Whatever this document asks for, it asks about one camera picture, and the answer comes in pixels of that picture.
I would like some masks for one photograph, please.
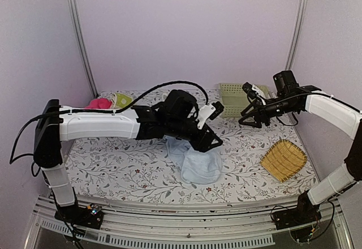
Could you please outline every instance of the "wicker basket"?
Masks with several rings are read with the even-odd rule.
[[[262,158],[260,164],[280,182],[299,172],[307,162],[307,155],[288,140],[276,142]]]
[[[225,107],[224,111],[222,112],[222,116],[224,118],[240,118],[240,112],[242,112],[249,105],[247,94],[242,89],[243,85],[220,83],[219,87],[220,102]],[[267,97],[269,93],[267,86],[258,85],[258,87]]]

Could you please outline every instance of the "pink towel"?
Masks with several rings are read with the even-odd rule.
[[[86,109],[109,109],[112,105],[112,102],[106,98],[93,99]]]

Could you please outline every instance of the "blue cloth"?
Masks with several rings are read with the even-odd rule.
[[[211,184],[221,175],[222,161],[218,148],[205,153],[195,151],[186,140],[165,136],[170,160],[181,169],[186,183]]]

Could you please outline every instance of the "patterned fabric surface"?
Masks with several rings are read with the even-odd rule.
[[[140,101],[152,105],[161,101],[167,90],[158,90]],[[189,91],[205,103],[199,91]],[[125,91],[136,98],[142,91]],[[110,92],[101,97],[110,97]],[[210,101],[219,99],[218,91],[208,91]],[[288,117],[282,118],[288,123]],[[69,178],[81,195],[108,199],[166,204],[232,203],[256,201],[300,194],[316,182],[309,161],[284,183],[272,177],[260,160],[279,139],[288,139],[304,150],[293,127],[274,118],[261,129],[240,126],[236,118],[218,117],[208,121],[222,138],[220,179],[209,185],[187,184],[180,170],[167,158],[164,140],[87,138],[75,141],[66,162]]]

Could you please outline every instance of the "green object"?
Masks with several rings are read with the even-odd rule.
[[[224,118],[241,118],[242,112],[250,103],[247,94],[242,89],[242,84],[220,83],[220,102],[225,107],[222,112]],[[265,97],[268,97],[269,89],[264,85],[257,85]]]
[[[114,92],[112,93],[111,101],[113,109],[123,109],[132,102],[132,98],[123,93]]]

